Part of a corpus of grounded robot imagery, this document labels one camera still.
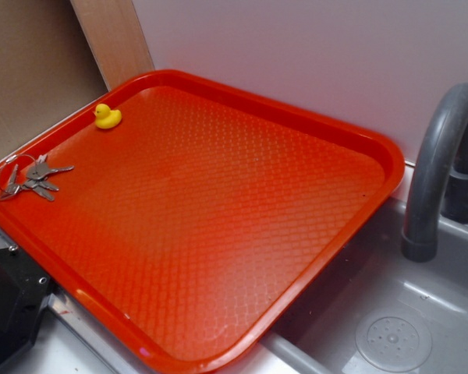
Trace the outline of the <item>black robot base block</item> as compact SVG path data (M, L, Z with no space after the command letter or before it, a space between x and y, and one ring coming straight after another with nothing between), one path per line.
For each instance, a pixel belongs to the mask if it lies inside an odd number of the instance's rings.
M35 345L53 288L23 249L0 249L0 369Z

